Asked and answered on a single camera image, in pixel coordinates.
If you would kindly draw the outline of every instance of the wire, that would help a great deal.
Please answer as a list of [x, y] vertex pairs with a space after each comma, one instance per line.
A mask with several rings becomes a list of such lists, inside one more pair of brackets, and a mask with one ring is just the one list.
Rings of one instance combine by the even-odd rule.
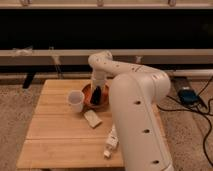
[[203, 93], [204, 90], [206, 90], [206, 88], [209, 86], [209, 84], [212, 82], [212, 80], [213, 80], [213, 76], [209, 79], [207, 84], [200, 90], [200, 92], [198, 93], [198, 96], [201, 95], [201, 93]]
[[209, 155], [208, 155], [208, 152], [207, 152], [207, 149], [206, 149], [206, 142], [207, 142], [207, 140], [208, 140], [209, 135], [210, 135], [211, 132], [212, 132], [212, 123], [211, 123], [210, 119], [209, 119], [206, 115], [202, 115], [202, 116], [203, 116], [203, 118], [205, 118], [205, 119], [207, 120], [207, 122], [208, 122], [208, 124], [209, 124], [209, 129], [208, 129], [208, 131], [207, 131], [207, 133], [205, 134], [204, 139], [203, 139], [203, 151], [204, 151], [204, 154], [205, 154], [205, 156], [206, 156], [208, 162], [209, 162], [209, 163], [211, 164], [211, 166], [213, 167], [213, 162], [212, 162], [211, 159], [209, 158]]
[[[209, 84], [211, 83], [212, 80], [213, 80], [213, 76], [209, 79], [207, 84], [200, 90], [200, 92], [198, 93], [198, 96], [206, 90], [206, 88], [209, 86]], [[199, 108], [200, 103], [193, 105], [193, 106], [188, 106], [188, 105], [183, 105], [181, 102], [176, 100], [174, 97], [171, 97], [171, 96], [167, 96], [167, 97], [169, 99], [173, 100], [174, 102], [176, 102], [177, 104], [181, 105], [184, 108], [183, 109], [164, 109], [164, 108], [160, 107], [159, 105], [157, 105], [157, 107], [160, 110], [165, 111], [165, 112], [177, 112], [177, 111], [193, 112], [195, 114], [202, 116], [208, 122], [209, 128], [208, 128], [208, 131], [203, 138], [203, 152], [204, 152], [204, 155], [205, 155], [206, 159], [208, 160], [209, 164], [213, 167], [213, 161], [211, 161], [211, 159], [208, 155], [208, 152], [207, 152], [207, 148], [206, 148], [206, 142], [208, 140], [209, 135], [212, 132], [212, 123], [211, 123], [211, 120], [208, 118], [208, 116], [213, 116], [213, 114], [210, 113], [211, 112], [211, 102], [213, 101], [213, 98], [208, 100], [207, 112], [203, 112]]]

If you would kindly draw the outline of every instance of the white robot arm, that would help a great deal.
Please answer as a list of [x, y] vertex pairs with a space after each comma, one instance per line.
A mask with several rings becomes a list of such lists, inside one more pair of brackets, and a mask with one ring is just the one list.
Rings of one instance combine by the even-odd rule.
[[126, 171], [173, 171], [152, 109], [152, 102], [161, 100], [170, 90], [167, 74], [144, 65], [113, 61], [109, 51], [91, 55], [89, 64], [93, 79], [104, 79], [106, 73], [116, 76], [109, 103]]

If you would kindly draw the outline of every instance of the brown bowl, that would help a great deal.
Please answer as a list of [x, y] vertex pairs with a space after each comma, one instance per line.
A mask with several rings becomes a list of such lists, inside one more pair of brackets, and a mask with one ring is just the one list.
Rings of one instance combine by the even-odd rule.
[[91, 84], [87, 84], [82, 92], [85, 95], [85, 99], [84, 99], [84, 104], [90, 108], [96, 109], [96, 108], [102, 108], [105, 107], [109, 104], [109, 87], [107, 85], [105, 85], [105, 89], [102, 92], [101, 95], [101, 101], [100, 101], [100, 105], [94, 105], [90, 103], [91, 97], [92, 97], [92, 93], [91, 93]]

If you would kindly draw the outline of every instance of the paper cup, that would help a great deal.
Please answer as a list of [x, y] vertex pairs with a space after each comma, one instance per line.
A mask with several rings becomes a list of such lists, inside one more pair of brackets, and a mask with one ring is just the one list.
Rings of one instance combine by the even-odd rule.
[[72, 90], [68, 94], [68, 103], [74, 113], [80, 113], [84, 107], [84, 93], [81, 90]]

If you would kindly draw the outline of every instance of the table top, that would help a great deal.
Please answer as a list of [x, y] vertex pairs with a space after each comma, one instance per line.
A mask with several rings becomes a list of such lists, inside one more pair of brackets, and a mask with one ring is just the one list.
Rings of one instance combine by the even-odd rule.
[[[103, 123], [92, 129], [83, 114], [74, 114], [67, 103], [71, 90], [82, 90], [90, 80], [47, 80], [17, 162], [17, 168], [123, 167], [120, 148], [111, 159], [103, 157], [112, 127], [109, 108], [96, 109]], [[153, 105], [165, 137], [157, 108]]]

